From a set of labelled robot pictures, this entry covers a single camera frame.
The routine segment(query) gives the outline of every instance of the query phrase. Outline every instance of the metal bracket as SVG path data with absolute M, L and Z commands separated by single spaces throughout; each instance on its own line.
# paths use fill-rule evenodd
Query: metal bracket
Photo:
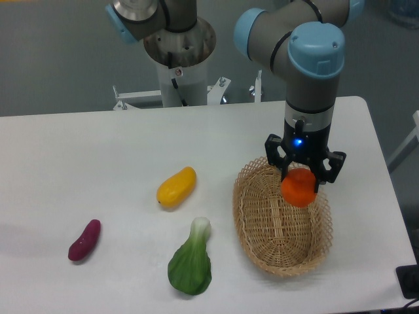
M 389 173 L 396 170 L 397 167 L 406 159 L 406 157 L 419 144 L 419 111 L 413 114 L 413 119 L 416 127 L 409 133 L 408 136 L 396 148 L 393 154 L 387 159 L 387 169 Z
M 262 101 L 262 70 L 257 72 L 257 78 L 255 80 L 255 102 L 260 103 Z
M 208 86 L 208 105 L 219 105 L 230 83 L 231 80 L 228 78 L 220 77 L 215 85 Z M 120 94 L 117 91 L 117 87 L 113 86 L 113 92 L 115 94 L 115 100 L 117 101 L 117 104 L 113 107 L 113 110 L 161 107 L 162 93 L 160 90 Z M 128 102 L 135 103 L 136 106 L 132 106 Z

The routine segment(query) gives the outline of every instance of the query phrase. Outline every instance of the orange fruit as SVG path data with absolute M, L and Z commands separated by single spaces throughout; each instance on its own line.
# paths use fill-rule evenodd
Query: orange fruit
M 316 177 L 309 169 L 295 168 L 282 181 L 282 196 L 291 205 L 306 207 L 316 199 L 315 185 Z

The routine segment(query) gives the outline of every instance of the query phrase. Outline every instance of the gray floor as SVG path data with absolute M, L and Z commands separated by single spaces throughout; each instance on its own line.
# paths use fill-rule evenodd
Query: gray floor
M 112 85 L 119 92 L 158 89 L 142 44 L 123 44 L 108 22 L 109 2 L 0 3 L 0 116 L 107 111 L 115 105 Z M 274 10 L 286 3 L 199 0 L 199 15 L 217 33 L 209 82 L 221 75 L 232 79 L 231 101 L 249 101 L 247 89 L 259 69 L 234 48 L 235 21 L 251 7 Z M 347 53 L 339 95 L 367 100 L 387 158 L 413 129 L 412 114 L 419 109 L 419 30 L 394 24 L 385 3 L 368 0 L 363 16 L 344 27 Z M 268 71 L 263 86 L 265 100 L 284 99 L 285 84 Z M 416 149 L 392 175 L 409 230 L 419 228 L 418 157 Z

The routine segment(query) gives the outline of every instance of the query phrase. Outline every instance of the wicker basket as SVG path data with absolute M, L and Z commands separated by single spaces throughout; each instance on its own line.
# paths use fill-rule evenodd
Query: wicker basket
M 305 208 L 286 203 L 281 174 L 262 157 L 246 165 L 233 190 L 234 224 L 251 261 L 265 271 L 289 277 L 313 270 L 332 245 L 326 195 Z

